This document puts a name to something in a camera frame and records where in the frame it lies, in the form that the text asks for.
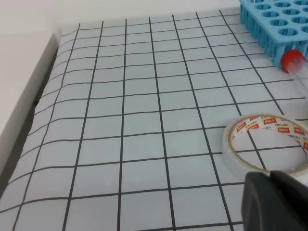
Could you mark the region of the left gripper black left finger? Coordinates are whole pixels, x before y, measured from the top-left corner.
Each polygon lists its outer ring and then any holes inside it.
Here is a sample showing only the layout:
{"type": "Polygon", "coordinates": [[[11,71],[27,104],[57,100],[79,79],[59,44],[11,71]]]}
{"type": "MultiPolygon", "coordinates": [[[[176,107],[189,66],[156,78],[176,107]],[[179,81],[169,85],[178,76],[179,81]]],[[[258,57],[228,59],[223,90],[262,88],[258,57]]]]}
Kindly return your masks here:
{"type": "Polygon", "coordinates": [[[302,231],[297,223],[288,226],[287,222],[294,219],[270,174],[246,174],[241,214],[245,231],[302,231]]]}

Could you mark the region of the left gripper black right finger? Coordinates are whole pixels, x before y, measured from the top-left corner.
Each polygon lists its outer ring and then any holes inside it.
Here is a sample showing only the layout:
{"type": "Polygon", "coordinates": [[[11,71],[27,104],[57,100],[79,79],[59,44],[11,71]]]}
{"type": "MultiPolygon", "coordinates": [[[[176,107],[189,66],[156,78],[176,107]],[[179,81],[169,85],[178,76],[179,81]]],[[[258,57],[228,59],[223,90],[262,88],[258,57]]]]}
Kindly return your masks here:
{"type": "Polygon", "coordinates": [[[288,221],[288,226],[297,223],[303,231],[308,230],[308,187],[282,171],[272,171],[270,179],[283,197],[283,204],[288,207],[294,221],[288,221]]]}

